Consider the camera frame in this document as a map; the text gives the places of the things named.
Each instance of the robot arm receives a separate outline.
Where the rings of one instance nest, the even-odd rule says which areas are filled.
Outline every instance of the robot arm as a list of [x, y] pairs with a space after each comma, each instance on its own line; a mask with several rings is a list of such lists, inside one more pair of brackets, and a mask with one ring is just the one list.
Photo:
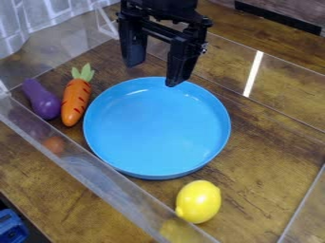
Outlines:
[[[165, 85], [172, 87], [187, 80], [197, 57], [206, 52], [207, 28], [212, 21], [196, 13], [197, 0], [121, 0], [117, 13], [117, 31], [121, 56], [127, 67], [145, 60], [147, 36], [169, 44], [167, 54]], [[185, 23], [183, 31], [152, 21], [169, 20]]]

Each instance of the toy lemon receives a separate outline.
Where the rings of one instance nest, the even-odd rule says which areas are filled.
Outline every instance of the toy lemon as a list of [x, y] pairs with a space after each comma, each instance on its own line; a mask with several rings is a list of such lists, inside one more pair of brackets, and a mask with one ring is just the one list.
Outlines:
[[185, 221], [199, 224], [214, 217], [219, 206], [219, 189], [208, 181], [195, 180], [179, 191], [175, 213]]

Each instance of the blue object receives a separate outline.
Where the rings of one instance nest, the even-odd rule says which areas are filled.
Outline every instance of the blue object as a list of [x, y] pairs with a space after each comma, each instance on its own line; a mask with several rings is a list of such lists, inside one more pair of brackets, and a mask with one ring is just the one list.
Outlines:
[[84, 117], [86, 144], [119, 172], [145, 179], [177, 178], [204, 166], [231, 133], [226, 108], [200, 86], [139, 78], [105, 90]]
[[13, 210], [0, 211], [0, 242], [20, 243], [28, 235], [28, 229]]

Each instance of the wooden table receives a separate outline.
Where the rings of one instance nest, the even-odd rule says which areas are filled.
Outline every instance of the wooden table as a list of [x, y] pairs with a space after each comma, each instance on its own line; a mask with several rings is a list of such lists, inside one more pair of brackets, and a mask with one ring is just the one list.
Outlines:
[[[325, 73], [322, 38], [208, 1], [200, 1], [197, 9], [214, 19], [212, 33]], [[57, 95], [62, 95], [69, 68], [84, 62], [91, 62], [96, 70], [92, 99], [112, 84], [140, 76], [164, 75], [164, 62], [152, 56], [148, 56], [145, 64], [127, 69], [117, 42], [108, 41], [41, 75], [40, 79]], [[203, 62], [197, 73], [208, 79], [215, 78], [208, 71], [215, 64], [227, 67], [227, 63]], [[232, 68], [239, 73], [246, 64], [235, 64]], [[267, 72], [270, 69], [266, 69], [262, 79], [274, 77], [274, 73]], [[232, 73], [220, 77], [220, 82], [239, 85], [239, 77]], [[288, 67], [282, 80], [290, 80], [294, 73], [294, 68]], [[215, 94], [228, 109], [232, 119], [230, 142], [208, 166], [189, 176], [167, 181], [129, 180], [171, 208], [176, 193], [187, 182], [197, 178], [212, 181], [222, 191], [222, 208], [218, 216], [200, 228], [222, 242], [275, 242], [323, 162], [321, 124], [325, 118], [317, 117], [313, 125], [318, 129], [313, 129], [196, 75], [191, 76], [191, 80]], [[268, 83], [262, 92], [267, 95], [276, 93], [278, 90], [270, 88], [272, 86], [282, 88]], [[296, 84], [295, 88], [307, 89], [319, 100], [323, 98], [314, 93], [314, 83]], [[20, 88], [12, 96], [28, 105]], [[290, 93], [290, 97], [303, 107], [313, 105], [307, 100], [300, 101], [299, 93]], [[275, 108], [290, 112], [292, 117], [300, 115], [287, 107]], [[306, 109], [304, 112], [299, 118], [313, 122], [314, 111]], [[50, 124], [86, 148], [81, 123], [73, 128], [62, 127], [60, 120], [50, 121]], [[0, 126], [0, 192], [48, 238], [53, 242], [152, 242], [151, 237], [6, 125]]]

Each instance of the orange carrot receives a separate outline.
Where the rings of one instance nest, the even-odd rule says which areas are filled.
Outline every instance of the orange carrot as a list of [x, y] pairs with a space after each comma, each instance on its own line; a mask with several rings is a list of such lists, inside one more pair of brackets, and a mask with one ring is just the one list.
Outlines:
[[89, 64], [85, 64], [81, 73], [74, 67], [70, 73], [73, 79], [66, 83], [62, 93], [61, 119], [65, 126], [76, 124], [85, 112], [91, 94], [88, 82], [93, 76], [93, 70], [89, 69]]

